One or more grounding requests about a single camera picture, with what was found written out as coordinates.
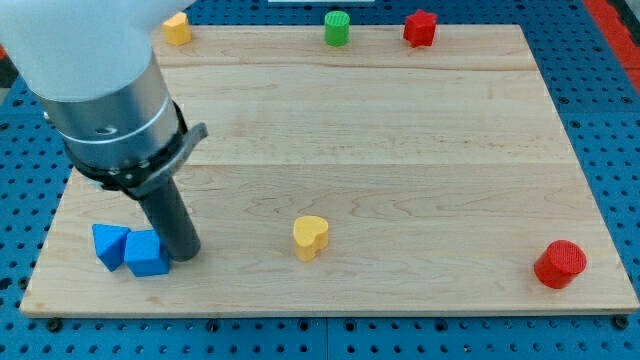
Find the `blue pegboard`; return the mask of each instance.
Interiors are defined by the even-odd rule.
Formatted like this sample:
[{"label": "blue pegboard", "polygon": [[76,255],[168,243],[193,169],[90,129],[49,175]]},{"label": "blue pegboard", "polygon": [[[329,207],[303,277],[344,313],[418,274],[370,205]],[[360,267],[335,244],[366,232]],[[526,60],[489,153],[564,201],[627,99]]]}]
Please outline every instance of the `blue pegboard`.
[{"label": "blue pegboard", "polygon": [[[377,0],[354,24],[520,24],[636,291],[640,98],[580,1]],[[199,0],[192,24],[321,24],[331,10]],[[17,310],[70,163],[22,80],[0,106],[0,358],[634,358],[640,318],[31,320]]]}]

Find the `red block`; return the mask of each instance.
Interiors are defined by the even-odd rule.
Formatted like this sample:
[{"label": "red block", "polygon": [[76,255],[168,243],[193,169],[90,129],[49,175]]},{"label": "red block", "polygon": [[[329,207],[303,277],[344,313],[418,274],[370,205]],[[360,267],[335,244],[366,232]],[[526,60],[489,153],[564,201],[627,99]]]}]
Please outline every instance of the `red block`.
[{"label": "red block", "polygon": [[550,288],[562,289],[587,267],[587,257],[571,241],[554,241],[536,261],[538,280]]},{"label": "red block", "polygon": [[404,24],[403,37],[411,43],[411,47],[431,46],[436,33],[436,21],[438,15],[418,10],[407,17]]}]

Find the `yellow block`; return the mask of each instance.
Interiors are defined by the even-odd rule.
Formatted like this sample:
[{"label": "yellow block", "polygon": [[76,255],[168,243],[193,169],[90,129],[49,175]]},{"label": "yellow block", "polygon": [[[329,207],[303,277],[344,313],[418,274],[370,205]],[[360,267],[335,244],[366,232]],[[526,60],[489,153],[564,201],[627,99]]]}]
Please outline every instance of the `yellow block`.
[{"label": "yellow block", "polygon": [[162,32],[171,45],[184,45],[191,41],[191,28],[187,14],[179,12],[162,24]]},{"label": "yellow block", "polygon": [[293,224],[293,238],[298,258],[311,261],[329,244],[329,223],[318,216],[299,217]]}]

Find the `red cylinder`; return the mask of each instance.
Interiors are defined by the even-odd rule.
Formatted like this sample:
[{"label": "red cylinder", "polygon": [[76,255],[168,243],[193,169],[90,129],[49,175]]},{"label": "red cylinder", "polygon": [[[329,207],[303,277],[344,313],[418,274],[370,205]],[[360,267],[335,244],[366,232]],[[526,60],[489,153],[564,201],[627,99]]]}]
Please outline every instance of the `red cylinder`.
[{"label": "red cylinder", "polygon": [[540,282],[553,289],[562,289],[586,267],[587,256],[578,245],[558,240],[547,247],[533,269]]}]

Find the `yellow heart-shaped block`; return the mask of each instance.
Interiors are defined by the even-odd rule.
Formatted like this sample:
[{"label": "yellow heart-shaped block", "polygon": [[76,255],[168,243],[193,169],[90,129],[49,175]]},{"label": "yellow heart-shaped block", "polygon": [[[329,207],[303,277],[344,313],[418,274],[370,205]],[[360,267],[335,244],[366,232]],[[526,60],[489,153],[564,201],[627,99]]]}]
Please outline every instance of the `yellow heart-shaped block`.
[{"label": "yellow heart-shaped block", "polygon": [[293,224],[293,239],[298,258],[311,261],[329,244],[329,223],[318,216],[299,217]]}]

